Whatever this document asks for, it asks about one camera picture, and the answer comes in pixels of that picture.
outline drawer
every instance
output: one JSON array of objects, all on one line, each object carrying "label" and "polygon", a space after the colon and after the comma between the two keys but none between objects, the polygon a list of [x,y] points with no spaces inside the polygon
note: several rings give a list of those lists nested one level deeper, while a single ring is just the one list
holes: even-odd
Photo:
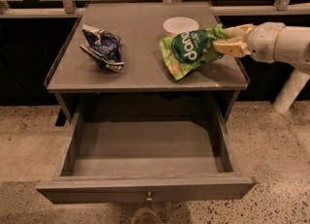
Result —
[{"label": "drawer", "polygon": [[216,93],[85,94],[52,181],[56,204],[240,199],[255,184],[233,159]]}]

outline dark blue crumpled bag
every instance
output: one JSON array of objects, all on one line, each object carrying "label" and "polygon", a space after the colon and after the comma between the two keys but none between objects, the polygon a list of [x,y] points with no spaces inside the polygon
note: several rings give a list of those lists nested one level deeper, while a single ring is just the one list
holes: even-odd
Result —
[{"label": "dark blue crumpled bag", "polygon": [[91,58],[100,66],[114,72],[119,72],[124,66],[121,61],[120,43],[112,33],[96,29],[90,26],[83,26],[82,32],[89,44],[80,47],[87,52]]}]

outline white pole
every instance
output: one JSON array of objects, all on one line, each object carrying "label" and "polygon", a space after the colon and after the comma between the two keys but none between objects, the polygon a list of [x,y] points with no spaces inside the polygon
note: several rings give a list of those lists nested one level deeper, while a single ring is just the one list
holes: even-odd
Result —
[{"label": "white pole", "polygon": [[310,75],[294,69],[272,104],[273,108],[279,113],[285,113],[309,79]]}]

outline green chip bag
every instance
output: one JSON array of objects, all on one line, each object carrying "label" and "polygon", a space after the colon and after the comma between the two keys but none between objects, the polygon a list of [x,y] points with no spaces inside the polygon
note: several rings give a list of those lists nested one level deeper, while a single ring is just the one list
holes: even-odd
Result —
[{"label": "green chip bag", "polygon": [[181,80],[200,65],[222,58],[224,54],[214,49],[213,42],[228,38],[223,25],[217,24],[208,29],[166,35],[159,44],[170,73]]}]

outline floor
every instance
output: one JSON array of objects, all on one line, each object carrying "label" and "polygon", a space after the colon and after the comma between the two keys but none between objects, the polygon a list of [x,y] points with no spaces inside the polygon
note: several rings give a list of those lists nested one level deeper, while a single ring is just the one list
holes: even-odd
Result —
[{"label": "floor", "polygon": [[269,102],[237,102],[227,127],[240,170],[258,184],[238,201],[53,205],[35,190],[50,180],[69,136],[59,108],[0,107],[0,223],[310,223],[310,102],[281,115]]}]

